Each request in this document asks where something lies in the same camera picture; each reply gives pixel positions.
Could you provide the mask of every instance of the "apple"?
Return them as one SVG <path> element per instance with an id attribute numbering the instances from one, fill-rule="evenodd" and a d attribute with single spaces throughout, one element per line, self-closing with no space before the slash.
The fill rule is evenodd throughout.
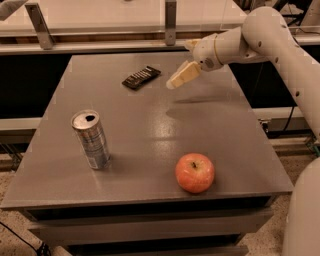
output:
<path id="1" fill-rule="evenodd" d="M 179 185 L 190 193 L 207 190 L 214 180 L 214 166 L 205 155 L 190 153 L 182 156 L 175 169 Z"/>

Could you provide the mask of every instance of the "table top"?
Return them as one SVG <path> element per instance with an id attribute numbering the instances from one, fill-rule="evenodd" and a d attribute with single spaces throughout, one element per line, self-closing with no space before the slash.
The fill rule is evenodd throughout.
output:
<path id="1" fill-rule="evenodd" d="M 279 195 L 292 183 L 228 66 L 168 90 L 187 52 L 73 56 L 1 207 L 111 205 Z M 146 65 L 162 71 L 134 92 L 121 82 Z M 93 170 L 71 127 L 100 114 L 111 166 Z M 208 156 L 214 184 L 192 195 L 175 179 L 178 159 Z"/>

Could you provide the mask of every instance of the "aluminum can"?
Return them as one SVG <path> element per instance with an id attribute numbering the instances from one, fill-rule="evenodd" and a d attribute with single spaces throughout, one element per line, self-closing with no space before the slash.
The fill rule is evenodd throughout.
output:
<path id="1" fill-rule="evenodd" d="M 92 169 L 106 167 L 110 154 L 99 114 L 94 110 L 82 110 L 72 117 L 71 124 L 86 154 L 89 166 Z"/>

